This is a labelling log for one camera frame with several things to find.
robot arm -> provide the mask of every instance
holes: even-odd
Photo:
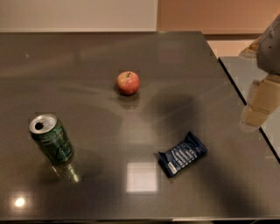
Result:
[[[280,106],[280,15],[258,39],[257,65],[268,73],[254,80],[248,92],[248,105],[241,113],[241,129],[257,130]]]

soda can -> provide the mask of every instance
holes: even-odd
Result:
[[[67,133],[55,115],[37,116],[31,121],[29,130],[31,137],[53,165],[62,165],[73,155]]]

floor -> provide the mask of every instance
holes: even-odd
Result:
[[[254,40],[209,40],[208,44],[217,58],[220,56],[238,56]]]

wall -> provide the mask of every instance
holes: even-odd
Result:
[[[155,31],[158,0],[0,0],[0,32]]]
[[[161,31],[262,33],[280,12],[279,0],[158,0]]]

can lid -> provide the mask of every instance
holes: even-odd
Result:
[[[58,119],[55,115],[39,115],[31,121],[29,125],[29,130],[34,134],[44,134],[52,130],[56,125],[57,121]]]

